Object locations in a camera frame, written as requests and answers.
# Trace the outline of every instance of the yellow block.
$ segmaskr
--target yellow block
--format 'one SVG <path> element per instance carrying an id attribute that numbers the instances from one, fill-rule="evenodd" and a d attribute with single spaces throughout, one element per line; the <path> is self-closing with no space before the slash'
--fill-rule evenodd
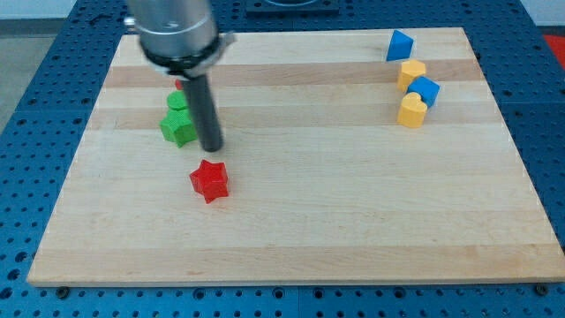
<path id="1" fill-rule="evenodd" d="M 427 105 L 422 102 L 420 94 L 408 93 L 400 103 L 396 122 L 409 128 L 419 128 L 424 123 L 426 113 Z"/>
<path id="2" fill-rule="evenodd" d="M 418 60 L 412 59 L 400 64 L 398 82 L 396 85 L 403 93 L 406 93 L 408 86 L 418 77 L 426 75 L 426 65 Z"/>

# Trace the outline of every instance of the green star block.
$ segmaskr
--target green star block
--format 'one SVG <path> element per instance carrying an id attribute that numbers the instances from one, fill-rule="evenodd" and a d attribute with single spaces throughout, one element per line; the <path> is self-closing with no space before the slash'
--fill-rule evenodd
<path id="1" fill-rule="evenodd" d="M 170 110 L 186 110 L 188 103 L 186 102 L 185 93 L 183 91 L 175 91 L 167 96 L 167 105 Z"/>
<path id="2" fill-rule="evenodd" d="M 197 139 L 188 110 L 169 110 L 159 126 L 165 140 L 176 143 L 179 148 Z"/>

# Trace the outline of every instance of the wood grain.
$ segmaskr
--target wood grain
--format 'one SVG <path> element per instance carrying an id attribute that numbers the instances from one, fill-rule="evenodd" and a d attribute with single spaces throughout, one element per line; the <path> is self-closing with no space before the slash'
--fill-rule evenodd
<path id="1" fill-rule="evenodd" d="M 392 30 L 238 34 L 210 73 L 226 140 L 213 154 L 162 140 L 172 79 L 125 36 L 28 281 L 561 281 L 565 257 L 463 30 L 404 31 L 441 84 L 422 128 L 396 124 Z M 192 191 L 202 159 L 226 162 L 230 197 Z"/>

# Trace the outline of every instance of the blue pegboard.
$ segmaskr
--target blue pegboard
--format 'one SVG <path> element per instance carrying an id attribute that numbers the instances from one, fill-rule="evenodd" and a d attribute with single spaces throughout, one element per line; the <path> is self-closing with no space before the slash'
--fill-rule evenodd
<path id="1" fill-rule="evenodd" d="M 463 27 L 552 225 L 565 242 L 565 72 L 518 0 L 342 0 L 339 14 L 245 16 L 238 32 Z M 127 7 L 79 0 L 0 137 L 1 317 L 564 317 L 565 284 L 55 289 L 25 282 L 121 35 Z"/>

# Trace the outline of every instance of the blue cube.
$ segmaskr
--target blue cube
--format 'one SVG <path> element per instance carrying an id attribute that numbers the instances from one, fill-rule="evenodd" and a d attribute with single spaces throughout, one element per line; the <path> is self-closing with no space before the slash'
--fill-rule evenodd
<path id="1" fill-rule="evenodd" d="M 387 62 L 409 58 L 412 52 L 412 44 L 414 44 L 412 38 L 395 30 L 392 33 L 390 45 L 388 45 Z"/>
<path id="2" fill-rule="evenodd" d="M 408 86 L 406 94 L 416 92 L 422 96 L 422 102 L 425 102 L 430 108 L 435 104 L 435 99 L 440 92 L 440 85 L 425 76 L 420 76 Z"/>

